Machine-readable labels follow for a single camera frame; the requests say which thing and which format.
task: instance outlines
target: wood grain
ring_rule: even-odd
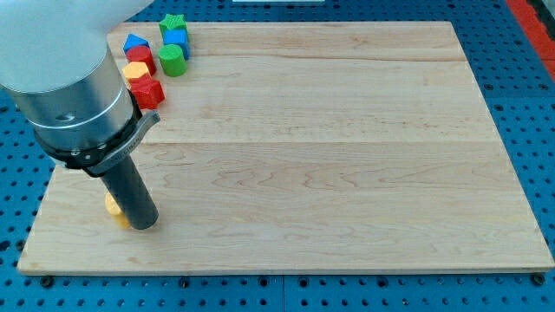
[[[133,158],[160,220],[122,230],[56,168],[30,275],[535,272],[550,251],[449,23],[190,23]],[[160,46],[155,24],[127,33]]]

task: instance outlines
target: small yellow block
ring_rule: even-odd
[[[130,62],[121,71],[129,83],[139,80],[144,75],[150,75],[148,66],[144,62]]]
[[[106,205],[106,210],[110,213],[110,215],[112,215],[115,222],[122,229],[128,229],[131,227],[131,224],[129,224],[129,221],[127,221],[127,218],[125,218],[123,211],[121,211],[120,207],[115,202],[115,199],[114,197],[112,197],[112,194],[110,193],[106,194],[106,198],[104,199],[104,204]]]

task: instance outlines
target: blue perforated table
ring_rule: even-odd
[[[232,6],[156,1],[132,21],[451,21],[526,196],[555,245],[555,84],[502,1],[342,1]],[[0,92],[0,310],[551,310],[555,276],[26,277],[16,270],[53,170],[30,126]]]

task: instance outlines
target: blue block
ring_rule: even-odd
[[[184,29],[168,30],[164,33],[164,45],[177,44],[183,50],[183,56],[186,60],[189,59],[189,40],[187,38],[187,31]]]
[[[127,36],[127,40],[125,41],[125,44],[123,45],[123,52],[127,53],[130,49],[140,45],[150,48],[148,41],[146,41],[145,39],[137,35],[129,34],[129,36]]]

